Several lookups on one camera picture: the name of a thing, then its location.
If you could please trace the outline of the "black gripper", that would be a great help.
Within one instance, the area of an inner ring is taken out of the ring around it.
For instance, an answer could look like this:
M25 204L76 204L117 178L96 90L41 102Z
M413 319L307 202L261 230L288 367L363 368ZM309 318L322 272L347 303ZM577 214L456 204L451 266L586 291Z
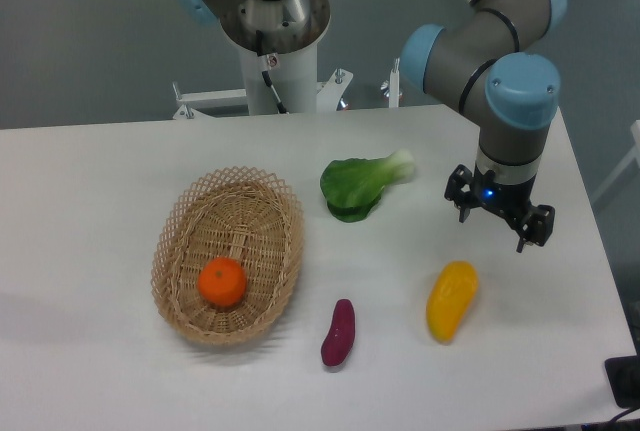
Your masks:
M450 174L444 192L447 201L458 210L458 221L464 223L471 209L482 208L503 219L516 229L519 241L516 252L526 246L543 247L553 233L555 208L531 204L530 195L535 178L519 184L501 184L494 180L494 172L474 173L459 164Z

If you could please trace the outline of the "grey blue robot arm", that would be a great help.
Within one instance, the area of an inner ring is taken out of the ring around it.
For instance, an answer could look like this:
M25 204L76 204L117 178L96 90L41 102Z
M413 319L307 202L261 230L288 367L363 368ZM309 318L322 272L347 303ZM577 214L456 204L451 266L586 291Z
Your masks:
M328 0L179 0L201 23L219 23L240 59L253 115L317 112L328 87L317 80ZM457 167L445 196L461 218L482 208L521 245L544 245L555 211L530 200L561 88L555 66L527 48L554 29L567 0L467 0L471 20L449 31L418 28L399 58L402 77L480 129L473 168Z

